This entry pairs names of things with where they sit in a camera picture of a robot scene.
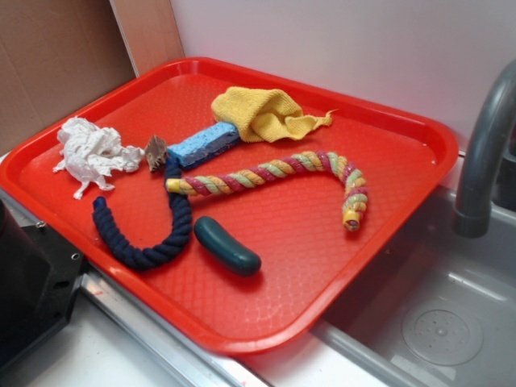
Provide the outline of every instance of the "stainless steel sink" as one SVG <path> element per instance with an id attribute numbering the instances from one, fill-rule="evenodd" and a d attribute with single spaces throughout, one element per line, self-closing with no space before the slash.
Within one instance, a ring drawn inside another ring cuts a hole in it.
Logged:
<path id="1" fill-rule="evenodd" d="M 516 214 L 465 239 L 454 198 L 439 187 L 314 329 L 389 385 L 516 385 Z"/>

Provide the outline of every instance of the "rubber cucumber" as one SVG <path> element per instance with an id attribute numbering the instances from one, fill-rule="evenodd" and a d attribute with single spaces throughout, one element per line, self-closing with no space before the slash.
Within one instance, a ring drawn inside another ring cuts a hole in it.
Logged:
<path id="1" fill-rule="evenodd" d="M 248 277 L 260 270 L 260 257 L 233 238 L 215 219 L 202 216 L 193 228 L 201 245 L 233 273 Z"/>

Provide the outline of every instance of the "faucet spout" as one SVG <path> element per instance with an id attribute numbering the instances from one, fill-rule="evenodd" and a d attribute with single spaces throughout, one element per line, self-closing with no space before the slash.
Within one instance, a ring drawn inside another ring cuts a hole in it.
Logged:
<path id="1" fill-rule="evenodd" d="M 516 60 L 513 60 L 489 91 L 469 141 L 454 208 L 456 234 L 478 238 L 487 232 L 493 187 L 502 157 L 504 153 L 516 152 L 516 149 L 507 150 L 515 123 Z"/>

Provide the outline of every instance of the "plastic tray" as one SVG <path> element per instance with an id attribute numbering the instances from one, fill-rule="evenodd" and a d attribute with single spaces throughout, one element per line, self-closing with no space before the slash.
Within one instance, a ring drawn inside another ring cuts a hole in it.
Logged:
<path id="1" fill-rule="evenodd" d="M 200 345 L 239 354 L 275 347 L 307 330 L 405 222 L 453 166 L 456 140 L 443 125 L 403 111 L 216 60 L 165 64 L 71 114 L 114 127 L 124 145 L 144 148 L 151 135 L 179 143 L 214 123 L 210 104 L 231 85 L 279 88 L 307 114 L 334 122 L 301 141 L 240 144 L 185 175 L 224 174 L 304 150 L 334 151 L 364 173 L 368 211 L 356 233 L 341 223 L 343 187 L 329 173 L 306 173 L 225 197 L 193 198 L 193 216 L 217 219 L 263 261 L 254 277 L 222 268 L 195 237 L 171 264 L 136 273 L 112 258 L 92 221 L 104 195 L 125 236 L 151 247 L 169 232 L 172 215 L 161 173 L 143 161 L 136 173 L 115 173 L 116 188 L 53 173 L 65 119 L 17 147 L 0 165 L 0 184 L 76 244 L 113 277 Z"/>

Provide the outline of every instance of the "braided rope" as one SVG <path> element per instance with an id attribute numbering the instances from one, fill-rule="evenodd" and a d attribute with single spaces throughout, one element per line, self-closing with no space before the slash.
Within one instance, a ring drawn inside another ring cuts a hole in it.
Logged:
<path id="1" fill-rule="evenodd" d="M 345 186 L 343 225 L 349 231 L 358 230 L 367 209 L 365 179 L 353 163 L 334 152 L 302 152 L 222 176 L 169 178 L 165 186 L 170 193 L 188 196 L 233 194 L 306 171 L 331 172 L 339 178 Z"/>
<path id="2" fill-rule="evenodd" d="M 167 159 L 164 176 L 165 179 L 181 177 L 181 170 L 171 157 Z M 149 270 L 173 260 L 189 242 L 189 234 L 192 231 L 192 210 L 188 198 L 169 193 L 169 207 L 173 213 L 172 233 L 153 248 L 142 250 L 131 246 L 118 229 L 103 197 L 98 197 L 94 201 L 94 223 L 102 240 L 117 260 L 134 270 Z"/>

